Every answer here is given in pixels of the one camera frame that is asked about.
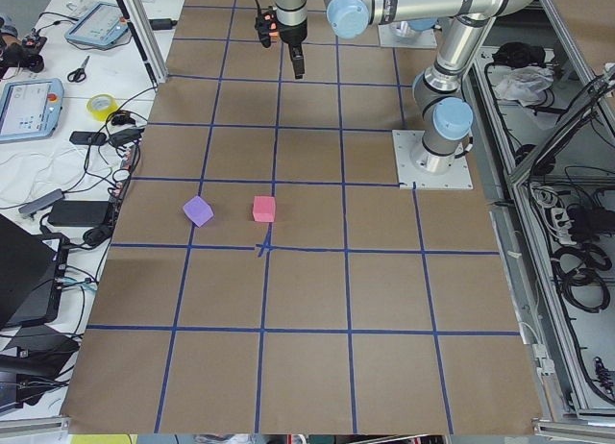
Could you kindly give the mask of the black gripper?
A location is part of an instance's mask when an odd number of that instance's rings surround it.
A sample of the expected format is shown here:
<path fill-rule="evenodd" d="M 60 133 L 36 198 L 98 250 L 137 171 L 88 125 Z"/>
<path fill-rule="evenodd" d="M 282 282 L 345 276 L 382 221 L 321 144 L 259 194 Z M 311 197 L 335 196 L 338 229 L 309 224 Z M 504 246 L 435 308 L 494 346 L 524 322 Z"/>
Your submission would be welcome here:
<path fill-rule="evenodd" d="M 302 79 L 305 75 L 305 58 L 301 45 L 308 36 L 308 24 L 302 22 L 298 25 L 290 26 L 278 23 L 280 39 L 291 46 L 291 63 L 295 79 Z"/>

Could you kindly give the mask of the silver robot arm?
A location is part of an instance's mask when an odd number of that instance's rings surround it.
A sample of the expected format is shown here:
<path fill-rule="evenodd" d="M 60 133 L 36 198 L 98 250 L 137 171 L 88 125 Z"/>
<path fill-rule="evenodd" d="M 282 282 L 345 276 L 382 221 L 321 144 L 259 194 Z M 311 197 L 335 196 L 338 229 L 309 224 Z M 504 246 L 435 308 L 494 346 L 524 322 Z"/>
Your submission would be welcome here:
<path fill-rule="evenodd" d="M 474 115 L 461 99 L 464 74 L 476 57 L 495 19 L 526 7 L 533 0 L 323 0 L 329 24 L 339 38 L 354 38 L 372 24 L 449 17 L 452 22 L 433 64 L 415 80 L 413 97 L 423 114 L 425 131 L 410 151 L 422 172 L 446 173 L 458 158 L 457 147 Z M 308 32 L 307 0 L 275 0 L 281 40 L 289 47 L 296 78 L 305 73 L 302 43 Z"/>

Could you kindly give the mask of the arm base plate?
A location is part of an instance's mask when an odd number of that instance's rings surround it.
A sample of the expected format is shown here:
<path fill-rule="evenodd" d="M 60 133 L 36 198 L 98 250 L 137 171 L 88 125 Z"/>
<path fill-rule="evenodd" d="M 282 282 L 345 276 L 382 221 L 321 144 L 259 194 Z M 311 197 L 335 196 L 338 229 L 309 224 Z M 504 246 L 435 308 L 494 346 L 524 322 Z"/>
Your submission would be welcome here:
<path fill-rule="evenodd" d="M 422 18 L 380 25 L 381 47 L 435 49 L 437 46 L 434 27 L 436 18 Z"/>
<path fill-rule="evenodd" d="M 394 130 L 393 147 L 400 189 L 472 190 L 465 156 L 436 156 L 423 145 L 424 131 Z"/>

